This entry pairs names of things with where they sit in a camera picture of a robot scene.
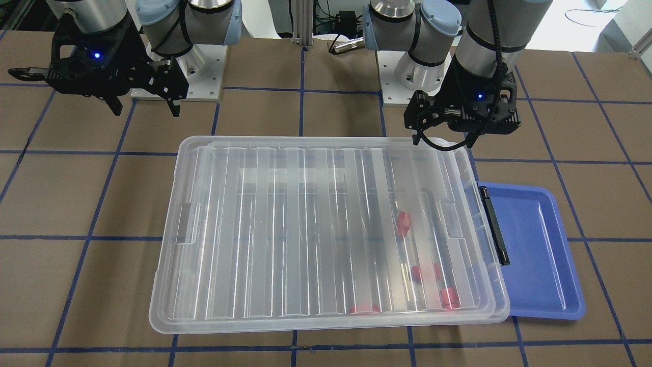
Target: light blue joint cap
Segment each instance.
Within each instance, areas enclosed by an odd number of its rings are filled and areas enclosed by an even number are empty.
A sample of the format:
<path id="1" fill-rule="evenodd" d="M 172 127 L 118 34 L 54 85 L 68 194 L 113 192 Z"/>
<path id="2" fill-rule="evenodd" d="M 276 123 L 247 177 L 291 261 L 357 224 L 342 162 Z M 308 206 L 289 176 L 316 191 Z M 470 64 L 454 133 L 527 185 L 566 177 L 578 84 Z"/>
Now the light blue joint cap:
<path id="1" fill-rule="evenodd" d="M 380 51 L 376 35 L 374 34 L 374 25 L 371 22 L 371 14 L 369 13 L 369 5 L 365 5 L 363 9 L 363 37 L 364 48 L 371 51 Z"/>
<path id="2" fill-rule="evenodd" d="M 224 46 L 237 44 L 243 29 L 243 4 L 241 0 L 234 0 L 231 22 L 224 36 Z"/>
<path id="3" fill-rule="evenodd" d="M 424 0 L 421 4 L 423 18 L 440 33 L 449 37 L 457 36 L 462 23 L 462 15 L 455 5 L 446 0 Z"/>
<path id="4" fill-rule="evenodd" d="M 170 15 L 178 6 L 179 0 L 137 0 L 136 14 L 142 25 L 152 25 Z"/>

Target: ribbed plastic surface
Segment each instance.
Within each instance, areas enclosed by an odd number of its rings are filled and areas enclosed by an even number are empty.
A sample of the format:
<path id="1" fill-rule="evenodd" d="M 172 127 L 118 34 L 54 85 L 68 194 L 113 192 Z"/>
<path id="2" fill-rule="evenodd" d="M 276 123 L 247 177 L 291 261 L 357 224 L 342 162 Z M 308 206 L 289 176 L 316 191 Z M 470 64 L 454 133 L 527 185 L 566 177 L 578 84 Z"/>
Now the ribbed plastic surface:
<path id="1" fill-rule="evenodd" d="M 509 300 L 479 203 L 463 150 L 188 138 L 150 322 L 166 334 L 500 322 Z"/>

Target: black latch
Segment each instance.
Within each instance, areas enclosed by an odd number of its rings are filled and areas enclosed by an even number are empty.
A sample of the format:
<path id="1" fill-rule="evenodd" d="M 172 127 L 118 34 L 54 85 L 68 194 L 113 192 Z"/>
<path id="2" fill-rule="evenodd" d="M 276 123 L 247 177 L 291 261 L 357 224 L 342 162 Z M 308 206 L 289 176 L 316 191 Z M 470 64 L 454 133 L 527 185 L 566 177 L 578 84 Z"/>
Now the black latch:
<path id="1" fill-rule="evenodd" d="M 500 232 L 500 226 L 498 225 L 498 218 L 496 217 L 496 211 L 494 211 L 494 205 L 489 197 L 489 190 L 486 186 L 478 186 L 478 189 L 480 190 L 480 198 L 484 205 L 484 211 L 489 219 L 489 228 L 491 229 L 491 235 L 494 239 L 494 244 L 496 245 L 498 261 L 500 262 L 500 265 L 509 265 L 509 255 L 507 255 L 507 248 L 505 247 L 503 234 Z"/>

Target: blue tape line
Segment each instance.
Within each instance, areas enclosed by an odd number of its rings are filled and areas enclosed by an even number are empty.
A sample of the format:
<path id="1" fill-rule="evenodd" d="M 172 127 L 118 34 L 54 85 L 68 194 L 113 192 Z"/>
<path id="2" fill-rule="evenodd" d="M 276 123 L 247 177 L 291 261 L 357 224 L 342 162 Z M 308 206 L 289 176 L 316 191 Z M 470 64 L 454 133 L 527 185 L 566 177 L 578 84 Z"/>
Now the blue tape line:
<path id="1" fill-rule="evenodd" d="M 584 69 L 580 65 L 580 61 L 577 59 L 577 56 L 575 56 L 574 52 L 570 53 L 572 55 L 572 58 L 575 60 L 575 64 L 577 64 L 577 67 L 579 68 L 580 72 L 582 73 L 582 76 L 584 77 L 584 80 L 586 81 L 586 85 L 589 86 L 589 89 L 591 90 L 591 93 L 593 94 L 595 100 L 598 102 L 598 106 L 600 107 L 600 111 L 602 111 L 602 115 L 604 116 L 604 119 L 607 121 L 607 124 L 609 125 L 609 128 L 611 129 L 612 133 L 614 134 L 615 140 L 618 142 L 618 145 L 620 146 L 620 149 L 623 151 L 623 154 L 625 155 L 625 159 L 630 163 L 630 166 L 632 170 L 634 171 L 634 175 L 636 176 L 636 179 L 638 180 L 638 183 L 641 185 L 641 188 L 643 189 L 643 192 L 647 196 L 647 201 L 652 204 L 652 197 L 650 196 L 649 191 L 645 187 L 645 184 L 643 183 L 643 180 L 641 179 L 641 176 L 638 174 L 638 171 L 636 170 L 636 167 L 632 164 L 632 159 L 629 157 L 629 154 L 627 153 L 627 150 L 625 149 L 625 146 L 623 145 L 623 142 L 620 140 L 620 136 L 618 136 L 618 133 L 615 131 L 615 127 L 612 124 L 611 120 L 609 119 L 609 116 L 607 116 L 607 112 L 604 110 L 604 106 L 602 105 L 602 102 L 598 98 L 597 93 L 595 93 L 595 90 L 593 89 L 593 86 L 591 85 L 591 82 L 589 82 L 589 78 L 586 76 L 586 73 L 584 72 Z"/>
<path id="2" fill-rule="evenodd" d="M 383 131 L 383 138 L 387 138 L 387 129 L 385 128 L 385 114 L 383 113 L 383 91 L 378 92 L 378 103 L 380 104 L 380 127 Z"/>
<path id="3" fill-rule="evenodd" d="M 306 93 L 326 93 L 326 94 L 352 94 L 352 95 L 379 95 L 377 91 L 329 91 L 324 89 L 304 89 Z"/>
<path id="4" fill-rule="evenodd" d="M 652 238 L 581 238 L 581 241 L 587 242 L 639 242 L 639 243 L 649 243 L 652 242 Z"/>
<path id="5" fill-rule="evenodd" d="M 600 103 L 604 104 L 652 104 L 652 102 L 635 102 L 635 101 L 600 101 Z"/>
<path id="6" fill-rule="evenodd" d="M 217 119 L 220 115 L 220 104 L 218 103 L 215 106 L 215 116 L 213 117 L 213 128 L 211 129 L 211 135 L 215 136 L 215 130 L 217 130 Z"/>
<path id="7" fill-rule="evenodd" d="M 409 345 L 409 360 L 411 367 L 417 367 L 417 354 L 414 350 L 414 335 L 412 335 L 412 327 L 407 327 L 407 344 Z"/>
<path id="8" fill-rule="evenodd" d="M 168 367 L 174 367 L 174 358 L 177 355 L 177 344 L 179 343 L 179 335 L 174 334 L 172 338 L 172 349 L 170 351 L 170 359 L 168 361 Z"/>
<path id="9" fill-rule="evenodd" d="M 516 74 L 518 75 L 518 78 L 520 79 L 521 87 L 523 89 L 523 92 L 525 93 L 526 97 L 529 98 L 529 94 L 527 93 L 527 88 L 524 84 L 523 77 L 521 76 L 520 72 L 518 71 L 518 67 L 514 67 Z M 548 154 L 550 155 L 550 159 L 553 161 L 555 160 L 554 154 L 552 153 L 552 150 L 550 149 L 550 145 L 548 143 L 548 139 L 546 138 L 546 135 L 543 131 L 543 128 L 541 126 L 541 121 L 539 120 L 539 116 L 537 115 L 537 111 L 534 108 L 534 104 L 532 101 L 528 101 L 530 108 L 532 109 L 532 114 L 534 115 L 534 119 L 537 122 L 537 126 L 539 127 L 539 131 L 541 132 L 541 137 L 543 137 L 543 141 L 546 145 L 546 149 L 548 150 Z M 572 212 L 573 219 L 575 220 L 575 223 L 577 224 L 578 230 L 580 231 L 580 236 L 584 239 L 584 247 L 586 248 L 586 251 L 589 255 L 589 259 L 591 260 L 591 265 L 593 266 L 593 270 L 595 271 L 595 275 L 598 277 L 598 281 L 600 283 L 600 287 L 602 289 L 602 293 L 604 295 L 604 298 L 607 301 L 607 305 L 609 305 L 609 310 L 611 311 L 612 317 L 614 318 L 614 322 L 616 324 L 616 327 L 618 329 L 618 333 L 621 336 L 621 341 L 623 345 L 625 346 L 625 349 L 627 350 L 627 355 L 630 357 L 629 360 L 632 363 L 632 366 L 636 366 L 636 362 L 634 361 L 634 356 L 632 355 L 632 351 L 629 348 L 629 345 L 627 344 L 627 338 L 625 337 L 625 333 L 623 332 L 623 328 L 620 324 L 620 321 L 618 319 L 618 315 L 615 312 L 614 305 L 612 304 L 611 298 L 609 297 L 609 293 L 607 292 L 606 287 L 604 286 L 604 282 L 602 280 L 602 275 L 600 274 L 600 270 L 598 269 L 598 265 L 595 262 L 595 258 L 593 257 L 593 252 L 591 251 L 591 248 L 589 246 L 589 242 L 586 240 L 586 235 L 584 234 L 584 229 L 582 228 L 582 224 L 580 223 L 580 217 L 577 214 L 577 211 L 575 210 L 575 205 L 573 204 L 571 200 L 571 196 L 568 192 L 568 189 L 566 187 L 566 183 L 564 182 L 564 179 L 561 175 L 561 171 L 559 170 L 559 165 L 557 163 L 553 163 L 553 166 L 555 167 L 555 171 L 557 172 L 557 177 L 559 178 L 559 182 L 561 183 L 561 188 L 564 191 L 564 195 L 566 196 L 566 200 L 568 201 L 568 204 L 570 206 L 570 211 Z"/>
<path id="10" fill-rule="evenodd" d="M 60 236 L 47 234 L 0 234 L 0 240 L 67 240 L 67 241 L 163 241 L 157 236 Z"/>
<path id="11" fill-rule="evenodd" d="M 385 116 L 381 112 L 381 126 L 383 136 L 387 136 L 385 131 Z M 0 150 L 0 154 L 17 154 L 21 153 L 17 149 Z M 59 155 L 113 155 L 115 152 L 108 151 L 83 151 L 83 150 L 27 150 L 25 154 L 59 154 Z M 119 155 L 140 155 L 140 156 L 163 156 L 176 157 L 177 152 L 119 152 Z M 519 158 L 475 158 L 476 162 L 511 162 L 511 163 L 566 163 L 570 165 L 637 165 L 650 166 L 652 162 L 643 161 L 573 161 L 568 159 L 519 159 Z"/>
<path id="12" fill-rule="evenodd" d="M 65 154 L 65 155 L 114 155 L 115 152 L 81 150 L 28 150 L 27 154 Z"/>
<path id="13" fill-rule="evenodd" d="M 292 354 L 290 356 L 290 361 L 289 365 L 291 367 L 297 367 L 297 342 L 299 339 L 299 332 L 294 330 L 292 332 L 292 345 L 290 346 L 290 349 L 292 350 Z"/>
<path id="14" fill-rule="evenodd" d="M 47 84 L 28 84 L 28 83 L 0 83 L 0 87 L 38 87 L 48 88 Z"/>
<path id="15" fill-rule="evenodd" d="M 136 104 L 137 101 L 133 100 L 132 101 L 132 106 L 131 106 L 131 111 L 129 111 L 129 116 L 126 119 L 125 122 L 125 128 L 123 129 L 122 135 L 120 136 L 120 141 L 118 142 L 118 146 L 115 149 L 115 155 L 113 156 L 113 162 L 111 163 L 111 168 L 109 168 L 109 172 L 106 176 L 106 180 L 104 182 L 104 187 L 102 188 L 102 194 L 100 195 L 100 199 L 97 202 L 97 207 L 95 208 L 95 213 L 93 214 L 93 220 L 91 222 L 91 226 L 88 230 L 88 237 L 91 237 L 93 235 L 93 231 L 95 230 L 95 225 L 97 224 L 97 219 L 100 215 L 100 211 L 102 209 L 102 204 L 104 202 L 104 198 L 106 197 L 106 192 L 109 189 L 109 183 L 111 182 L 111 177 L 113 176 L 113 172 L 115 171 L 115 165 L 117 163 L 118 157 L 120 156 L 118 152 L 122 148 L 123 143 L 125 142 L 125 136 L 126 132 L 129 129 L 129 124 L 131 122 L 131 119 L 134 115 L 134 111 L 136 109 Z M 72 303 L 72 297 L 75 293 L 75 288 L 77 287 L 77 282 L 79 282 L 79 277 L 80 273 L 82 272 L 82 266 L 84 259 L 86 258 L 86 253 L 88 252 L 88 247 L 89 244 L 91 243 L 91 239 L 88 238 L 86 239 L 86 242 L 83 245 L 83 249 L 81 251 L 80 259 L 79 262 L 77 263 L 77 269 L 75 269 L 75 275 L 72 278 L 72 284 L 70 285 L 70 291 L 68 292 L 68 297 L 66 299 L 66 304 L 63 308 L 63 312 L 61 313 L 61 318 L 59 320 L 59 325 L 57 326 L 57 331 L 54 334 L 54 339 L 52 341 L 52 348 L 55 349 L 59 345 L 59 339 L 61 337 L 61 332 L 63 331 L 63 325 L 66 323 L 66 317 L 68 316 L 68 311 L 70 309 L 70 304 Z M 52 365 L 52 359 L 54 358 L 54 352 L 50 352 L 48 355 L 48 360 L 46 362 L 46 367 L 50 367 Z"/>
<path id="16" fill-rule="evenodd" d="M 58 353 L 169 353 L 169 347 L 62 347 Z"/>
<path id="17" fill-rule="evenodd" d="M 299 90 L 299 136 L 303 136 L 303 101 L 306 82 L 306 52 L 308 48 L 301 48 L 301 88 Z"/>
<path id="18" fill-rule="evenodd" d="M 568 159 L 476 158 L 478 162 L 567 163 L 570 165 L 652 165 L 652 162 L 572 161 Z"/>
<path id="19" fill-rule="evenodd" d="M 118 155 L 140 155 L 155 157 L 176 157 L 176 152 L 119 152 Z"/>
<path id="20" fill-rule="evenodd" d="M 540 102 L 568 102 L 568 103 L 598 103 L 598 101 L 592 101 L 590 99 L 558 99 L 558 98 L 529 98 L 529 97 L 518 97 L 518 101 L 540 101 Z M 601 103 L 606 104 L 652 104 L 652 102 L 641 102 L 641 101 L 600 101 Z"/>
<path id="21" fill-rule="evenodd" d="M 628 339 L 630 344 L 652 344 L 652 339 Z M 526 347 L 553 346 L 553 345 L 618 345 L 620 339 L 584 339 L 584 340 L 533 340 L 525 341 Z M 491 348 L 491 347 L 517 347 L 518 342 L 466 342 L 466 343 L 415 343 L 415 349 L 463 349 L 463 348 Z M 312 345 L 298 347 L 301 351 L 310 350 L 360 350 L 360 349 L 409 349 L 408 343 L 387 345 Z M 177 347 L 176 353 L 191 352 L 242 352 L 242 351 L 290 351 L 291 347 L 283 345 L 259 346 L 197 346 Z M 44 354 L 44 353 L 170 353 L 171 347 L 58 347 L 58 348 L 0 348 L 0 354 Z"/>
<path id="22" fill-rule="evenodd" d="M 301 65 L 303 67 L 305 58 L 301 58 Z M 326 94 L 353 94 L 353 95 L 378 95 L 377 91 L 333 91 L 328 89 L 305 89 L 304 88 L 304 78 L 302 78 L 300 88 L 266 88 L 266 87 L 224 87 L 224 89 L 234 89 L 234 90 L 243 90 L 243 91 L 286 91 L 286 92 L 305 92 L 305 93 L 326 93 Z"/>
<path id="23" fill-rule="evenodd" d="M 518 350 L 521 352 L 521 358 L 523 359 L 523 367 L 529 367 L 529 363 L 527 361 L 527 355 L 526 355 L 526 347 L 525 344 L 523 344 L 523 336 L 521 335 L 521 326 L 518 324 L 518 318 L 516 316 L 512 316 L 512 320 L 514 321 L 514 329 L 516 331 L 516 341 L 518 342 Z"/>
<path id="24" fill-rule="evenodd" d="M 2 192 L 0 192 L 0 202 L 5 198 L 5 195 L 7 194 L 7 190 L 9 190 L 9 185 L 11 185 L 12 181 L 14 180 L 14 177 L 16 177 L 16 172 L 18 171 L 18 167 L 20 167 L 20 163 L 22 163 L 23 158 L 25 157 L 25 153 L 27 149 L 29 148 L 29 145 L 32 144 L 32 139 L 34 139 L 34 136 L 37 133 L 38 127 L 40 124 L 43 122 L 43 118 L 45 117 L 45 114 L 48 113 L 48 109 L 50 108 L 50 105 L 52 104 L 52 100 L 54 99 L 54 94 L 55 92 L 52 91 L 50 94 L 50 98 L 48 99 L 48 102 L 46 102 L 45 107 L 43 108 L 43 111 L 41 112 L 41 115 L 38 117 L 38 120 L 36 124 L 34 125 L 34 129 L 32 129 L 32 132 L 29 134 L 29 137 L 27 138 L 27 143 L 25 143 L 25 148 L 21 151 L 20 156 L 18 157 L 18 160 L 16 161 L 16 164 L 14 165 L 14 168 L 11 170 L 11 174 L 9 175 L 9 178 L 7 179 L 7 182 L 5 183 L 5 186 L 2 189 Z"/>
<path id="25" fill-rule="evenodd" d="M 0 154 L 21 153 L 21 150 L 5 149 L 0 150 Z M 114 155 L 115 152 L 105 151 L 83 151 L 83 150 L 27 150 L 25 154 L 59 154 L 59 155 Z M 161 155 L 164 157 L 176 157 L 176 152 L 119 152 L 119 155 Z"/>
<path id="26" fill-rule="evenodd" d="M 385 344 L 385 345 L 366 345 L 366 344 L 353 344 L 353 345 L 311 345 L 309 347 L 298 347 L 299 351 L 352 351 L 352 350 L 375 350 L 375 349 L 409 349 L 409 344 Z"/>
<path id="27" fill-rule="evenodd" d="M 86 236 L 49 236 L 49 235 L 27 235 L 27 234 L 3 234 L 0 235 L 0 240 L 68 240 L 68 241 L 84 241 L 88 239 Z"/>
<path id="28" fill-rule="evenodd" d="M 224 87 L 224 89 L 235 89 L 241 91 L 301 91 L 295 88 L 264 88 L 264 87 Z"/>

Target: black cable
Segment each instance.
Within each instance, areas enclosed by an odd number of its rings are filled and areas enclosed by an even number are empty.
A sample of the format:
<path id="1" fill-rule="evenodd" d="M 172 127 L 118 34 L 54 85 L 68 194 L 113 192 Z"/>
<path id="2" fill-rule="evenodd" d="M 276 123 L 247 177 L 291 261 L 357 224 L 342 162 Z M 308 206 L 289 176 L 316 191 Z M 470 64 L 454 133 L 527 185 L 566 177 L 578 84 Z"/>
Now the black cable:
<path id="1" fill-rule="evenodd" d="M 328 15 L 330 18 L 333 17 L 333 16 L 331 16 L 331 10 L 330 10 L 330 9 L 329 9 L 328 13 L 326 13 L 326 11 L 324 10 L 324 8 L 321 7 L 321 4 L 319 3 L 319 0 L 316 0 L 316 2 L 317 2 L 317 6 L 319 7 L 319 9 L 321 10 L 322 13 Z"/>
<path id="2" fill-rule="evenodd" d="M 570 20 L 571 22 L 579 25 L 583 25 L 584 27 L 595 27 L 595 25 L 590 25 L 590 24 L 584 24 L 577 22 L 576 20 L 573 20 L 569 17 L 570 12 L 594 12 L 594 13 L 615 13 L 619 12 L 623 7 L 615 8 L 615 9 L 610 9 L 610 10 L 593 10 L 593 9 L 568 9 L 564 13 L 564 16 L 566 19 Z"/>
<path id="3" fill-rule="evenodd" d="M 500 31 L 498 29 L 498 20 L 496 17 L 496 7 L 494 6 L 494 0 L 487 0 L 487 5 L 489 8 L 489 18 L 491 19 L 492 31 L 494 33 L 494 45 L 495 45 L 494 51 L 496 53 L 496 71 L 494 72 L 494 75 L 492 77 L 494 83 L 494 100 L 492 101 L 492 104 L 489 106 L 489 113 L 487 114 L 486 119 L 484 119 L 483 123 L 480 125 L 477 131 L 475 131 L 475 133 L 467 134 L 463 141 L 455 145 L 439 146 L 433 143 L 424 134 L 423 129 L 421 129 L 420 127 L 417 129 L 417 136 L 419 136 L 421 140 L 423 140 L 430 147 L 435 148 L 437 150 L 441 150 L 443 152 L 450 152 L 451 150 L 455 150 L 463 146 L 468 146 L 469 148 L 472 147 L 475 144 L 475 141 L 478 140 L 478 138 L 484 133 L 484 130 L 489 125 L 489 123 L 493 122 L 496 116 L 498 102 L 500 102 L 500 90 L 502 85 L 502 79 L 507 73 L 507 65 L 503 62 L 503 52 L 500 44 Z"/>
<path id="4" fill-rule="evenodd" d="M 292 0 L 288 0 L 288 10 L 289 10 L 289 24 L 294 32 L 294 17 L 292 16 Z"/>
<path id="5" fill-rule="evenodd" d="M 335 17 L 331 14 L 331 4 L 329 3 L 329 0 L 326 0 L 326 9 L 328 9 L 328 16 L 333 19 L 331 23 L 334 23 Z"/>
<path id="6" fill-rule="evenodd" d="M 335 39 L 333 40 L 333 43 L 331 43 L 331 46 L 328 47 L 328 52 L 329 52 L 330 54 L 333 53 L 333 50 L 334 50 L 334 47 L 335 47 L 335 42 L 337 41 L 338 38 L 340 38 L 341 35 L 342 35 L 342 34 L 339 34 L 339 35 L 335 36 Z"/>
<path id="7" fill-rule="evenodd" d="M 168 30 L 168 32 L 165 34 L 165 36 L 163 37 L 163 39 L 162 39 L 162 40 L 157 44 L 157 46 L 156 46 L 156 47 L 152 47 L 152 52 L 157 52 L 158 49 L 161 48 L 161 46 L 163 46 L 163 45 L 165 44 L 165 42 L 168 41 L 168 39 L 169 39 L 170 36 L 172 35 L 172 32 L 174 32 L 174 30 L 177 28 L 177 26 L 178 26 L 180 23 L 181 23 L 181 9 L 179 9 L 179 15 L 177 16 L 177 20 L 174 21 L 174 24 L 170 27 L 170 29 Z"/>

